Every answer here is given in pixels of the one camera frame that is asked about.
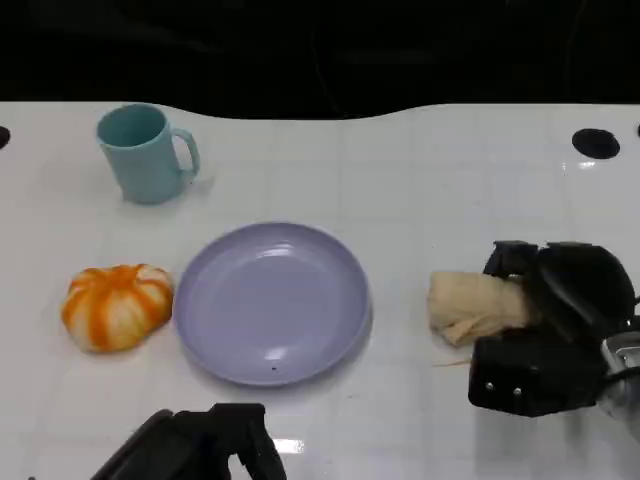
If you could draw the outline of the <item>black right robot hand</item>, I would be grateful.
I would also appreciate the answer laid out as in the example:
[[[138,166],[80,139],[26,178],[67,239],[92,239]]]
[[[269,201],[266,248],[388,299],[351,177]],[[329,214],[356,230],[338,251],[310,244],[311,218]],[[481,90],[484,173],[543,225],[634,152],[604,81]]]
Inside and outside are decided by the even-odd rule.
[[[518,281],[539,320],[475,342],[472,405],[524,417],[638,410],[639,299],[617,257],[589,243],[497,241],[484,271]]]

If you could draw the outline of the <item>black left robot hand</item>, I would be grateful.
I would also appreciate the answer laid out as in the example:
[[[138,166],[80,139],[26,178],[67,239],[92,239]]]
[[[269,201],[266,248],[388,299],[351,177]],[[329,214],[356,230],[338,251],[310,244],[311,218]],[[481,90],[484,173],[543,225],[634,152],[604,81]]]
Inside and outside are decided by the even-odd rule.
[[[236,456],[252,479],[285,480],[265,413],[259,403],[217,403],[201,412],[160,410],[92,478],[229,479],[229,458]]]

